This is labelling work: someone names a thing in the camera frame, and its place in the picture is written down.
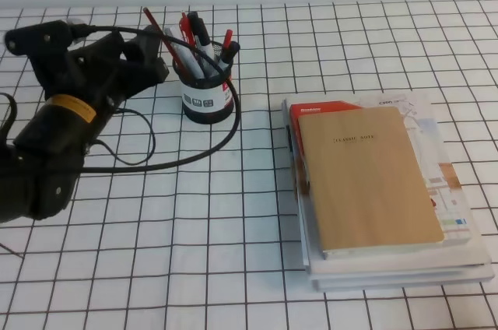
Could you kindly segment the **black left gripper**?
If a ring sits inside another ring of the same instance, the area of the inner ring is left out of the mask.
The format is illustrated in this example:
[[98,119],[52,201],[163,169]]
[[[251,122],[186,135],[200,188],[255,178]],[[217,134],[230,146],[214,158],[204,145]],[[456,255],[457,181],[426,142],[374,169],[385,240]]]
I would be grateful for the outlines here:
[[85,23],[56,20],[5,34],[11,54],[25,56],[44,91],[41,111],[114,112],[128,97],[163,83],[169,69],[157,58],[160,39],[137,34],[125,41],[117,30],[71,49],[98,30]]

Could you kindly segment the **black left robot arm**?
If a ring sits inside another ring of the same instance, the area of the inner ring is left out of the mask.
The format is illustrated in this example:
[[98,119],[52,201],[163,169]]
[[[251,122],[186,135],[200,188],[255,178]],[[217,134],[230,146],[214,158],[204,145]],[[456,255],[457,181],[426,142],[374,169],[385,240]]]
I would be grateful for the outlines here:
[[5,45],[26,56],[44,104],[12,140],[16,112],[1,128],[1,220],[46,219],[68,204],[90,146],[127,99],[162,83],[168,68],[154,26],[125,40],[118,29],[85,47],[86,24],[61,20],[10,30]]

